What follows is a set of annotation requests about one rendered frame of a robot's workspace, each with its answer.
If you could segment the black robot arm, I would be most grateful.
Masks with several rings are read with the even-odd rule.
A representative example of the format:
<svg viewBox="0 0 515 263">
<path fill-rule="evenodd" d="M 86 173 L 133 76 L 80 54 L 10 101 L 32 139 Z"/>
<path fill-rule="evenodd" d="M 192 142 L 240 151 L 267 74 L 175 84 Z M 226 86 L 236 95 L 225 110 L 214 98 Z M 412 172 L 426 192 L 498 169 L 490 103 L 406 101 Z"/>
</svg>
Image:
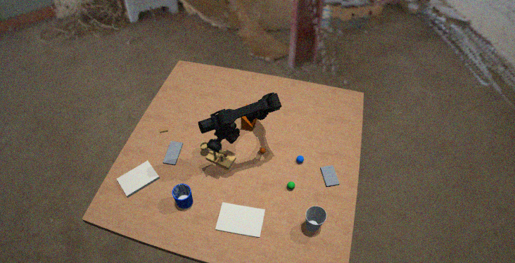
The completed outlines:
<svg viewBox="0 0 515 263">
<path fill-rule="evenodd" d="M 215 131 L 221 131 L 228 128 L 224 134 L 222 133 L 221 138 L 225 138 L 229 143 L 233 143 L 240 136 L 240 130 L 238 128 L 231 129 L 230 127 L 231 123 L 234 123 L 236 119 L 246 116 L 250 123 L 255 118 L 263 120 L 269 113 L 279 110 L 280 107 L 281 103 L 279 97 L 277 93 L 273 92 L 264 95 L 262 99 L 258 100 L 258 102 L 251 103 L 250 105 L 246 105 L 235 110 L 219 110 L 211 114 L 210 118 L 198 122 L 198 126 L 202 134 L 214 129 Z"/>
</svg>

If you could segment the blue cup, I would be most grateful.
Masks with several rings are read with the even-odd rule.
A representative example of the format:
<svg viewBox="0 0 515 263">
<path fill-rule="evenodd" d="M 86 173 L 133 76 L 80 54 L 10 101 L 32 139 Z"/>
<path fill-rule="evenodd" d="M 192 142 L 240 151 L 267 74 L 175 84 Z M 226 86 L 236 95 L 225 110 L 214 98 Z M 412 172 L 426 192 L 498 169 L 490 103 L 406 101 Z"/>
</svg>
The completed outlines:
<svg viewBox="0 0 515 263">
<path fill-rule="evenodd" d="M 172 190 L 173 198 L 181 209 L 189 209 L 193 204 L 191 189 L 186 184 L 176 185 Z"/>
</svg>

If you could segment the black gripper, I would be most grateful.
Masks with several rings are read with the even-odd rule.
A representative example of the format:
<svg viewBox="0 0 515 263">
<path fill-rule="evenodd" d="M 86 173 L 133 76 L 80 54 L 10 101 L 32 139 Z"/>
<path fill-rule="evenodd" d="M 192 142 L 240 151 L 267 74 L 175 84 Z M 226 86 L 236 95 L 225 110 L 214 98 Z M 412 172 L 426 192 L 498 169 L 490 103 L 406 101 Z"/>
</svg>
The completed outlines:
<svg viewBox="0 0 515 263">
<path fill-rule="evenodd" d="M 235 129 L 236 128 L 236 123 L 235 122 L 231 123 L 230 127 L 231 127 L 231 129 Z M 220 150 L 220 148 L 222 146 L 222 144 L 220 143 L 222 141 L 221 136 L 222 136 L 222 133 L 224 134 L 227 129 L 228 128 L 223 129 L 221 131 L 220 130 L 215 131 L 214 135 L 217 137 L 217 139 L 216 140 L 211 139 L 208 142 L 208 144 L 207 144 L 207 147 L 210 150 L 213 150 L 213 151 L 219 153 L 219 150 Z"/>
</svg>

